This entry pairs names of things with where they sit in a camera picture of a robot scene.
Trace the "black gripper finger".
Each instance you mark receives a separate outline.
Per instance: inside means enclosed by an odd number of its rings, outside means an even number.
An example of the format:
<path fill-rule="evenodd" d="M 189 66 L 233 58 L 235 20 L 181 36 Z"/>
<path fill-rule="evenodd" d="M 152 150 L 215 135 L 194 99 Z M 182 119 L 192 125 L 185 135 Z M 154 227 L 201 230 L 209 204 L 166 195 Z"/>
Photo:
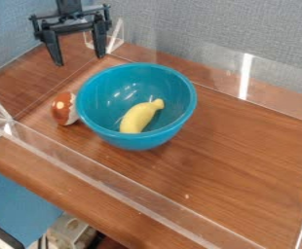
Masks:
<path fill-rule="evenodd" d="M 102 58 L 105 55 L 106 46 L 106 25 L 100 14 L 96 14 L 92 22 L 92 41 L 96 56 Z"/>
<path fill-rule="evenodd" d="M 53 30 L 42 30 L 40 41 L 45 44 L 50 58 L 57 66 L 64 65 L 57 34 Z"/>

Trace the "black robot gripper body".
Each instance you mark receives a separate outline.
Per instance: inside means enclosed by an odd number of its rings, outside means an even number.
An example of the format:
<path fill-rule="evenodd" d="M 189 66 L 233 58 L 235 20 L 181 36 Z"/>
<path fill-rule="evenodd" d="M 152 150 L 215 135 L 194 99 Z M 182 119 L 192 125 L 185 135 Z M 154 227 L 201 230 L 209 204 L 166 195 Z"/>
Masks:
<path fill-rule="evenodd" d="M 40 16 L 30 15 L 29 21 L 33 27 L 33 36 L 44 40 L 44 32 L 54 31 L 56 34 L 97 28 L 105 34 L 112 27 L 108 4 L 81 7 L 80 0 L 54 0 L 57 9 Z"/>

